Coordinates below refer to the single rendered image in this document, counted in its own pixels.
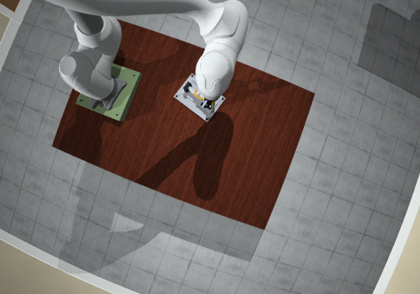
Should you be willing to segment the ball valve with yellow lever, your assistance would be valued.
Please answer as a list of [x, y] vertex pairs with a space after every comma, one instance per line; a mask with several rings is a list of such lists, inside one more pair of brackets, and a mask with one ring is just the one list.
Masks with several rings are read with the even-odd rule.
[[[194, 85], [191, 81], [188, 81], [187, 83], [185, 83], [183, 89], [186, 92], [182, 90], [181, 93], [187, 96], [193, 102], [195, 102], [198, 106], [200, 106], [200, 104], [204, 101], [204, 97], [201, 94], [199, 87]], [[202, 106], [200, 107], [210, 114], [213, 108], [217, 105], [217, 103], [218, 103], [217, 101], [212, 102], [212, 106], [208, 108], [203, 108]]]

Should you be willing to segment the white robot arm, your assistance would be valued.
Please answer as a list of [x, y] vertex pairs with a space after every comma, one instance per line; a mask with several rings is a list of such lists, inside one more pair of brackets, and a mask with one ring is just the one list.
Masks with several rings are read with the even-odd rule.
[[185, 14], [200, 28], [206, 45], [196, 66], [201, 94], [216, 100], [227, 90], [248, 27], [243, 3], [228, 0], [46, 0], [64, 7], [75, 22], [78, 50], [63, 57], [59, 72], [73, 89], [111, 110], [127, 82], [111, 74], [122, 31], [114, 16]]

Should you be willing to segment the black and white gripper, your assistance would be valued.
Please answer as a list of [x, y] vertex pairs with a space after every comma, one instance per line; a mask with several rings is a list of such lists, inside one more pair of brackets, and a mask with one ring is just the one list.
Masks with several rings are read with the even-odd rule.
[[[218, 100], [218, 99], [216, 99], [216, 100]], [[208, 100], [208, 99], [204, 98], [204, 102], [202, 102], [200, 104], [200, 106], [202, 106], [203, 108], [211, 107], [212, 106], [212, 102], [215, 102], [216, 100]]]

